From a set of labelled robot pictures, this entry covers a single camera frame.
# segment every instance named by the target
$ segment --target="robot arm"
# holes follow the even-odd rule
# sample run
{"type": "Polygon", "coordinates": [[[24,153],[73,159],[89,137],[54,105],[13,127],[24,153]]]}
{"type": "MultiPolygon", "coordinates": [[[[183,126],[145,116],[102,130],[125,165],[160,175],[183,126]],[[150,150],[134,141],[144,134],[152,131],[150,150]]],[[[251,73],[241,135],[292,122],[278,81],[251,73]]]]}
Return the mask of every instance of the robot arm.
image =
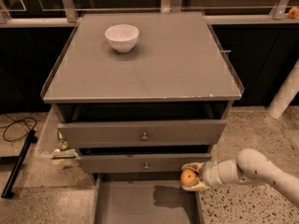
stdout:
{"type": "Polygon", "coordinates": [[[188,191],[204,191],[227,184],[268,184],[299,208],[299,179],[284,173],[254,149],[243,149],[236,159],[206,163],[188,163],[182,170],[192,169],[199,176],[192,183],[182,186],[188,191]]]}

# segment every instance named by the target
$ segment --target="cabinet top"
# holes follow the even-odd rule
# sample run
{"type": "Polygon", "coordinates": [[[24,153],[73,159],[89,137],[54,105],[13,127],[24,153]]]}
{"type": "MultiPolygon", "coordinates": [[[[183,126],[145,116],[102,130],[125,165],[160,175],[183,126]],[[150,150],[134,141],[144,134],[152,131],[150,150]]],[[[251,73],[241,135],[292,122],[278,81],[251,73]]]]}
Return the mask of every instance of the cabinet top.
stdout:
{"type": "Polygon", "coordinates": [[[231,68],[201,13],[86,14],[43,98],[51,104],[236,100],[242,85],[231,68]],[[123,23],[140,33],[128,53],[105,38],[108,27],[123,23]]]}

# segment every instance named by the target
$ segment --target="open drawer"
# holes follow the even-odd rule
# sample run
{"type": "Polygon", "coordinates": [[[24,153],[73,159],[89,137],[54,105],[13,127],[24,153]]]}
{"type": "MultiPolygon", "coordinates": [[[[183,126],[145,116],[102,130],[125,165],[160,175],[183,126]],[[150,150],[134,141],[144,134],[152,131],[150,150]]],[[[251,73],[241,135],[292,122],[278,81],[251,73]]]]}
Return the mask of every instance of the open drawer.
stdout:
{"type": "Polygon", "coordinates": [[[99,175],[94,223],[201,224],[197,192],[180,187],[179,173],[99,175]]]}
{"type": "Polygon", "coordinates": [[[112,154],[78,157],[82,169],[91,174],[179,172],[180,167],[185,163],[209,161],[210,158],[208,153],[112,154]]]}
{"type": "Polygon", "coordinates": [[[79,147],[143,147],[216,144],[224,119],[122,122],[71,122],[58,128],[64,139],[79,147]]]}

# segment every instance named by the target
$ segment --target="terrazzo floor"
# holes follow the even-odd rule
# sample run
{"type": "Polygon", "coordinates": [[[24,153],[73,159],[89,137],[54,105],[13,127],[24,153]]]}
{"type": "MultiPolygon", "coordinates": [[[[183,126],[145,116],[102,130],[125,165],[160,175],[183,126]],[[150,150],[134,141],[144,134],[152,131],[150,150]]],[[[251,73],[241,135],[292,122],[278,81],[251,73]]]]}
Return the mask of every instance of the terrazzo floor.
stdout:
{"type": "MultiPolygon", "coordinates": [[[[13,188],[12,199],[0,199],[0,223],[93,223],[95,185],[76,160],[52,160],[61,146],[48,113],[9,114],[14,119],[33,117],[37,144],[32,144],[13,188]]],[[[0,127],[11,119],[0,116],[0,127]]],[[[23,125],[7,131],[15,138],[23,125]]],[[[18,155],[24,139],[9,143],[0,137],[0,157],[18,155]]],[[[262,106],[233,107],[228,125],[213,147],[213,160],[234,158],[243,148],[261,151],[283,171],[299,177],[299,106],[290,106],[279,119],[272,119],[262,106]]],[[[3,190],[12,166],[0,166],[3,190]]],[[[209,223],[299,223],[299,210],[274,189],[264,186],[230,185],[200,194],[204,221],[209,223]]]]}

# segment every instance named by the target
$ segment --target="drawer handle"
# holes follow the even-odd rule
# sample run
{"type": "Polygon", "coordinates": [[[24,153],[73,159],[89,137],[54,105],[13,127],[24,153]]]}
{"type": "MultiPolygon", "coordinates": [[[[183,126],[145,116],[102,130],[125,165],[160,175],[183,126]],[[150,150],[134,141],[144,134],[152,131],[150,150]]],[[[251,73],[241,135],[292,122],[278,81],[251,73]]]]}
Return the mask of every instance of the drawer handle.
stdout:
{"type": "Polygon", "coordinates": [[[141,137],[142,141],[148,141],[149,138],[147,137],[147,133],[143,133],[142,137],[141,137]]]}
{"type": "Polygon", "coordinates": [[[144,163],[144,166],[143,166],[143,169],[146,169],[146,170],[148,170],[150,167],[149,167],[149,164],[146,162],[146,163],[144,163]]]}

